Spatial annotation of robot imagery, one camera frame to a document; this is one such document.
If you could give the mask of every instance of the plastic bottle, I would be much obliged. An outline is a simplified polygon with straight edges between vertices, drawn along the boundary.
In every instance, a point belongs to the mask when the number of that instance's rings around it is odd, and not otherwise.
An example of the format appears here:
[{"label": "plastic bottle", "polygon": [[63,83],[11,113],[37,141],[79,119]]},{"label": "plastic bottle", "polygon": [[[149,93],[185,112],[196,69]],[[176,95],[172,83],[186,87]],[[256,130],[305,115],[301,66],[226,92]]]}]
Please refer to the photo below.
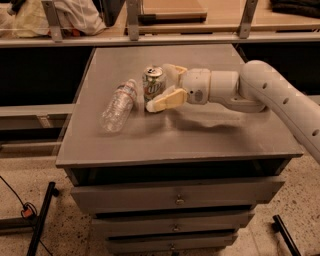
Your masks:
[{"label": "plastic bottle", "polygon": [[100,124],[106,133],[117,133],[122,130],[137,99],[136,84],[135,80],[130,79],[114,92],[100,118]]}]

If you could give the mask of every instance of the drawer handle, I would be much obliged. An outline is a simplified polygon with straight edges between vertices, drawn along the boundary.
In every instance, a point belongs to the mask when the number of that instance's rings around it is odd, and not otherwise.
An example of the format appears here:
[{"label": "drawer handle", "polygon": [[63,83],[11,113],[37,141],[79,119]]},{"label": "drawer handle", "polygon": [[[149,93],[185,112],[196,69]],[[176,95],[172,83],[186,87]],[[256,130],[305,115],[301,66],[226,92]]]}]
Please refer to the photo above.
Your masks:
[{"label": "drawer handle", "polygon": [[181,195],[178,195],[178,198],[176,200],[176,205],[183,205],[186,201],[181,198]]},{"label": "drawer handle", "polygon": [[178,227],[178,225],[174,225],[172,231],[173,231],[173,232],[179,232],[179,231],[180,231],[180,228]]}]

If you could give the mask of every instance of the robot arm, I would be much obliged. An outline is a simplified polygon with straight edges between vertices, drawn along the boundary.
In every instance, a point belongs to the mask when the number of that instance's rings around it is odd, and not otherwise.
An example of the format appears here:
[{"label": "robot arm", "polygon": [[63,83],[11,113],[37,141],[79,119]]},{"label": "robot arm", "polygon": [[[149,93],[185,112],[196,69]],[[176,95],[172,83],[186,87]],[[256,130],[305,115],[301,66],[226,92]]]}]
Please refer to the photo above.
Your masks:
[{"label": "robot arm", "polygon": [[[168,73],[174,74],[172,68]],[[174,80],[178,86],[169,87],[163,95],[148,102],[148,111],[174,108],[186,101],[215,102],[247,113],[260,112],[267,106],[320,164],[320,107],[267,63],[250,61],[240,74],[191,69]]]}]

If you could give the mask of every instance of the aluminum can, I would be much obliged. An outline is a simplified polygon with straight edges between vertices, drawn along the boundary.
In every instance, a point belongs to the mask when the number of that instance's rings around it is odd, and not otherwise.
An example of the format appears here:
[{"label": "aluminum can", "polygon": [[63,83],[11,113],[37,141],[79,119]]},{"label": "aluminum can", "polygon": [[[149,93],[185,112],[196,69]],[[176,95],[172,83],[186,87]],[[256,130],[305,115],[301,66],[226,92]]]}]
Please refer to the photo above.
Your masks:
[{"label": "aluminum can", "polygon": [[145,104],[166,89],[166,75],[161,67],[147,67],[142,75]]}]

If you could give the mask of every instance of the tiled floor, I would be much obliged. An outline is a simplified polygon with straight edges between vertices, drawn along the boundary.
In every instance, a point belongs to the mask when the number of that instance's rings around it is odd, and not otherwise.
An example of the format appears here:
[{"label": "tiled floor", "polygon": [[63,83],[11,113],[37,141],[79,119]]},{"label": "tiled floor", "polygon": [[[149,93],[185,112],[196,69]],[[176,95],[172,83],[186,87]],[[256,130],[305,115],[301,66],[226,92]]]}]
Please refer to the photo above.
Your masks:
[{"label": "tiled floor", "polygon": [[[82,214],[70,196],[72,184],[63,170],[55,167],[55,157],[45,156],[49,148],[17,153],[0,151],[0,175],[17,191],[23,201],[38,210],[50,181],[60,191],[51,201],[42,242],[55,256],[110,255],[103,241],[90,232],[90,216]],[[320,255],[320,166],[306,155],[290,162],[281,176],[285,185],[267,205],[259,205],[249,225],[240,229],[236,242],[225,249],[185,250],[181,256],[273,256],[291,255],[282,237],[271,229],[272,216],[280,214],[302,255]],[[0,182],[0,218],[19,217],[21,205]],[[31,233],[0,236],[0,256],[26,255]],[[39,245],[37,255],[49,255]],[[141,253],[138,256],[170,255]]]}]

